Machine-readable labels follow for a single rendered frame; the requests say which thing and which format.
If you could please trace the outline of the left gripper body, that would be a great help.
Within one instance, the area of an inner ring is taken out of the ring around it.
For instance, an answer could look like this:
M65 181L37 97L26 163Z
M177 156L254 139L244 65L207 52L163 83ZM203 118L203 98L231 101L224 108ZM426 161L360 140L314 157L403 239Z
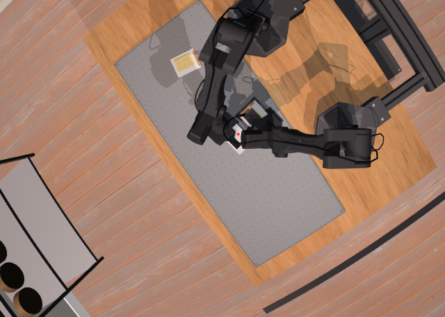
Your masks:
M268 127L280 127L283 122L283 119L276 112L271 113L270 111L266 116L261 118L251 110L244 118L251 124L248 130L261 129L265 131Z

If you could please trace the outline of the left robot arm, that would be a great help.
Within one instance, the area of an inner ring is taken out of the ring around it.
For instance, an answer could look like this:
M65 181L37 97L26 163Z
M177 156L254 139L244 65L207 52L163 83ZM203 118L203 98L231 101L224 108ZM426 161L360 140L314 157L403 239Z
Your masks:
M338 111L336 112L336 110ZM336 107L333 111L325 115L324 120L330 129L324 129L321 135L307 134L297 129L288 129L288 127L268 127L265 131L242 130L242 143L272 139L284 141L285 143L273 142L272 147L272 141L258 141L241 144L241 146L243 149L272 149L272 153L278 158L286 158L288 157L288 153L300 152L311 154L323 160L323 168L326 169L371 167L370 163L355 163L338 158L324 149L338 156L340 156L340 149L343 149L345 156L342 157L354 161L371 161L372 129L360 129L358 125L351 124L340 107ZM333 127L332 124L334 124L335 127Z

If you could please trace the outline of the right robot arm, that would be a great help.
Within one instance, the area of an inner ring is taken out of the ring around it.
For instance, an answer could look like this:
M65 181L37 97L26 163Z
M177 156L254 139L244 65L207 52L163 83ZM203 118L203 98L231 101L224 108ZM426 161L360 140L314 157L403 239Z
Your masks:
M251 0L242 0L234 7L239 7L242 13L247 17L257 10L257 7L251 2ZM248 51L253 38L257 40L257 42L266 52L270 51L281 42L278 34L276 34L271 25L269 25L270 18L265 16L261 11L257 10L253 16L250 18L245 18L241 15L241 12L238 9L233 10L239 18L232 19L231 17L223 17L220 20L218 29L216 31L217 21L199 55L198 60L204 62L205 78L203 89L201 90L195 103L195 108L199 111L196 116L197 119L199 118L202 109L207 102L208 93L209 99L195 128L192 129L192 126L186 136L189 140L199 145L204 144L211 130L211 126L216 125L219 123L221 118L223 118L223 115L227 110L227 106L224 105L226 98L224 93L224 85L227 74L231 74L232 76L234 75L237 67ZM215 32L213 65L212 50ZM270 32L273 35L271 35ZM263 42L260 38L263 40ZM275 43L276 41L278 42ZM231 51L226 53L217 49L216 45L218 42L232 48ZM270 48L267 49L267 47Z

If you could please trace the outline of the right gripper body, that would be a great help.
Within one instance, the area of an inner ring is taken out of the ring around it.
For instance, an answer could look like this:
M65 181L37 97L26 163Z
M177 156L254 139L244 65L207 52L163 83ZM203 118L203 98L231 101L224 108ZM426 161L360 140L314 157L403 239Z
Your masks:
M231 118L233 118L233 116L231 116L228 112L225 112L219 123L211 126L208 137L210 137L216 144L222 145L226 141L226 137L224 137L223 134L223 127L225 123ZM225 126L225 135L227 136L227 138L229 138L235 132L233 127L237 123L238 120L235 118L227 123L227 125Z

